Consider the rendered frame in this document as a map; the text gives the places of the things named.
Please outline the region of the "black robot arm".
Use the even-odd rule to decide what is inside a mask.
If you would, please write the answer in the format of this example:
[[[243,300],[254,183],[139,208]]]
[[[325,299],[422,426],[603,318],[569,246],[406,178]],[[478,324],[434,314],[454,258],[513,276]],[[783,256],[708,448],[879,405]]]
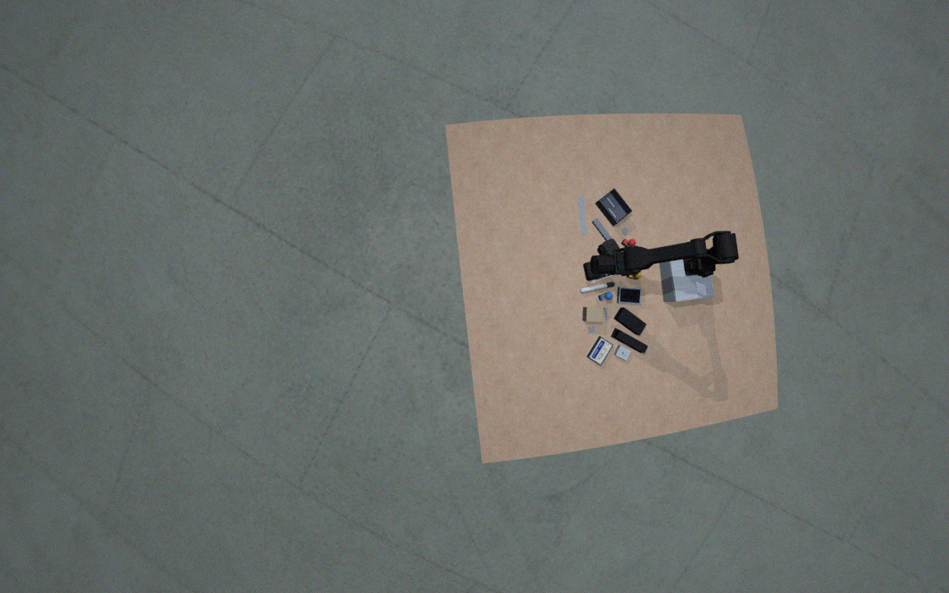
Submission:
[[[714,236],[713,247],[707,249],[707,239]],[[621,252],[623,251],[623,252]],[[706,278],[714,274],[715,265],[731,264],[738,259],[736,234],[730,231],[715,231],[703,239],[693,239],[673,246],[647,249],[641,246],[618,247],[615,239],[603,241],[596,248],[599,255],[591,257],[592,274],[614,273],[637,275],[654,264],[683,259],[685,275],[701,275]]]

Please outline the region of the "grey cylinder with black end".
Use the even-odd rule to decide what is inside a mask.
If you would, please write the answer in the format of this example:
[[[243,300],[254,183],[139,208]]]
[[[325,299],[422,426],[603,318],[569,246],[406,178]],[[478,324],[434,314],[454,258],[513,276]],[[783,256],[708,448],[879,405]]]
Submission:
[[[615,284],[614,282],[609,282],[609,284],[601,284],[601,285],[600,285],[600,284],[596,284],[596,285],[590,286],[590,287],[583,287],[583,288],[581,288],[580,292],[582,292],[582,293],[584,293],[584,292],[594,292],[595,290],[599,290],[599,289],[606,288],[606,287],[614,287],[615,285],[616,285],[616,284]]]

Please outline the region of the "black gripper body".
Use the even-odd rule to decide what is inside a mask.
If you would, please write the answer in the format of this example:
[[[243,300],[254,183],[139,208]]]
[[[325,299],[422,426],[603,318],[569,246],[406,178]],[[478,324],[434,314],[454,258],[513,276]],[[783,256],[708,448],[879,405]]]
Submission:
[[[591,262],[586,262],[586,263],[584,263],[584,264],[583,264],[583,268],[584,268],[584,273],[585,273],[585,280],[587,280],[587,281],[599,280],[600,275],[606,275],[606,274],[615,275],[615,274],[616,274],[616,271],[615,271],[614,273],[592,274],[592,272],[591,272]]]

